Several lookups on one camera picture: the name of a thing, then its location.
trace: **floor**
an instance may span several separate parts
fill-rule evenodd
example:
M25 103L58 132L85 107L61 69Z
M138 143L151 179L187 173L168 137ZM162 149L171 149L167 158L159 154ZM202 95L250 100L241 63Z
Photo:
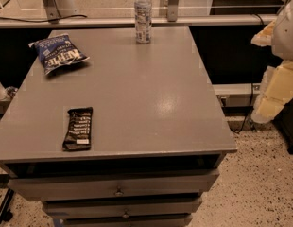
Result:
M8 0L0 0L0 5L5 1ZM111 1L76 0L76 3L90 17L132 15L133 0L116 0L115 9L108 9ZM156 16L162 16L161 4L162 0L154 0ZM211 0L180 0L180 15L206 14L209 4ZM41 18L45 13L41 0L11 0L0 9L0 16ZM241 117L228 120L232 128L240 128ZM286 141L273 124L259 125L257 129L258 132L251 132L246 127L234 135L238 152L222 162L218 180L203 194L203 204L189 227L293 227L293 155L287 153ZM0 189L0 202L5 192ZM28 202L16 195L10 208L14 217L1 227L54 226L38 202Z
M229 117L233 129L242 117ZM246 126L235 134L238 151L220 165L220 176L188 227L293 227L293 155L273 124ZM0 202L6 190L0 189ZM54 227L38 202L16 195L10 205L14 214L1 227Z

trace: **gray tabletop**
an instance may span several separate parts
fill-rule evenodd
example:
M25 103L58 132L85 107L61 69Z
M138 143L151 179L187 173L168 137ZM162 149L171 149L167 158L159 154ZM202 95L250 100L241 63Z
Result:
M188 27L68 33L90 59L44 75L32 65L0 122L0 162L234 152L233 135ZM63 152L70 108L94 108L92 148Z

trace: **desk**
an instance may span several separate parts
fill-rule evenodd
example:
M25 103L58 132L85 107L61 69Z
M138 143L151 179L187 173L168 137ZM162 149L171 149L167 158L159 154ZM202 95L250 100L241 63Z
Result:
M236 152L188 27L153 28L151 44L133 28L50 36L65 32L91 58L51 77L32 65L0 123L9 187L65 226L188 224ZM63 152L68 109L90 106L91 150Z

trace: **blue chip bag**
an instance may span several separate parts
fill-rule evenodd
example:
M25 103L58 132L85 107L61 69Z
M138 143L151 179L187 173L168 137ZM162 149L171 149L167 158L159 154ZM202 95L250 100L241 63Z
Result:
M89 59L72 44L67 34L40 40L29 46L35 47L46 75L61 66Z

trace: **clear plastic bottle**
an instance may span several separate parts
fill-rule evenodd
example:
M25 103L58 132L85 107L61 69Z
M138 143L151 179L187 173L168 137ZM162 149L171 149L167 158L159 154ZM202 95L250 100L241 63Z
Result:
M135 0L136 41L141 44L150 42L152 28L152 0Z

